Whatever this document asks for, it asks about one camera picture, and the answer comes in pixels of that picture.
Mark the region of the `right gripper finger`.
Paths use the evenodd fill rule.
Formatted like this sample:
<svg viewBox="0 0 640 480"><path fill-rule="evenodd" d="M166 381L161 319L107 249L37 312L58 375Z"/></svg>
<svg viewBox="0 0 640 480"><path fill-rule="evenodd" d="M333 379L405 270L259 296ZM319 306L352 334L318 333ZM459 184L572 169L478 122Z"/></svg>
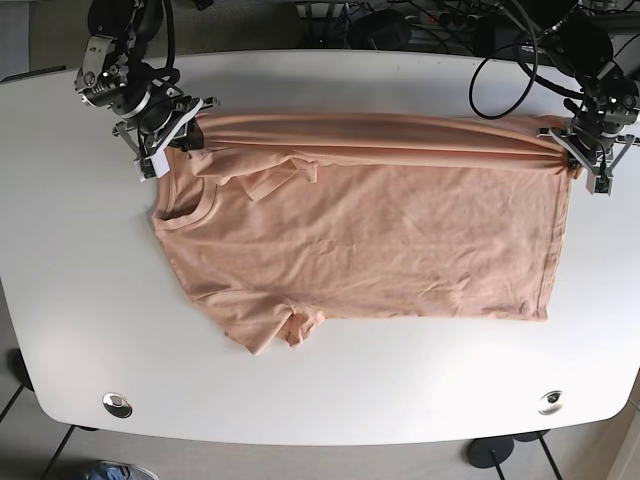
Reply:
<svg viewBox="0 0 640 480"><path fill-rule="evenodd" d="M204 147L204 136L196 122L187 122L172 139L172 147L182 152L201 150Z"/></svg>

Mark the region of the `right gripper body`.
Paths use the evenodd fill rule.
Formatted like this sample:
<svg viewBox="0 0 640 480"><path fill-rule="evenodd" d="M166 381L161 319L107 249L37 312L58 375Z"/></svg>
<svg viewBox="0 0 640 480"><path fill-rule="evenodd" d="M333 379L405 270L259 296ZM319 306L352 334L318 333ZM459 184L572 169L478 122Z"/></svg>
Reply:
<svg viewBox="0 0 640 480"><path fill-rule="evenodd" d="M197 114L214 105L212 97L193 97L178 86L173 34L167 43L166 63L155 68L144 61L140 37L92 36L76 76L81 101L108 108L120 118L112 134L122 138L136 158L172 147L178 130L187 122L197 123Z"/></svg>

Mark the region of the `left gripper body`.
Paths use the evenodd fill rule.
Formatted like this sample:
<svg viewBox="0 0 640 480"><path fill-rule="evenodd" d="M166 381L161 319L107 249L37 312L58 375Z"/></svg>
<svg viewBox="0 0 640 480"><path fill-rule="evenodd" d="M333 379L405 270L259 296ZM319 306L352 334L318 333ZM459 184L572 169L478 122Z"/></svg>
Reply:
<svg viewBox="0 0 640 480"><path fill-rule="evenodd" d="M563 101L573 117L563 127L537 130L539 137L567 151L569 167L587 171L589 183L612 183L614 169L639 137L625 128L639 121L639 82L602 80L596 87Z"/></svg>

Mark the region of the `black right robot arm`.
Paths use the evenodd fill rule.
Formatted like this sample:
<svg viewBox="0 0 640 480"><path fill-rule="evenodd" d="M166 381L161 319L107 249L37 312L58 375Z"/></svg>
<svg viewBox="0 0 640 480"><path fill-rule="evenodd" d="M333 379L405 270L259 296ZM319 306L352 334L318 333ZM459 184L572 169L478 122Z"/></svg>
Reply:
<svg viewBox="0 0 640 480"><path fill-rule="evenodd" d="M136 155L145 178L158 177L152 158L167 147L199 150L196 115L214 105L178 86L175 29L169 1L94 1L88 40L75 80L81 101L110 109L120 121L113 135Z"/></svg>

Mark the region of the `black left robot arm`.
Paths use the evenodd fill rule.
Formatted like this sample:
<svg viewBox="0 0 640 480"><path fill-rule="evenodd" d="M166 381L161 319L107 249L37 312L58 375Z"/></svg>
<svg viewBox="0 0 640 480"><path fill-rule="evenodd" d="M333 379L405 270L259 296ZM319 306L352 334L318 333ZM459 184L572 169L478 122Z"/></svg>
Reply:
<svg viewBox="0 0 640 480"><path fill-rule="evenodd" d="M513 106L500 114L482 113L473 91L478 72L471 78L468 99L472 111L486 120L498 120L513 113L535 84L560 95L573 117L564 128L541 128L568 151L570 164L588 172L592 194L612 191L614 169L626 152L639 144L639 137L625 128L639 122L639 69L627 71L617 62L621 50L611 41L614 34L639 38L639 14L618 12L590 16L578 1L499 1L504 14L521 29L521 34L481 62L511 49L515 61L529 78Z"/></svg>

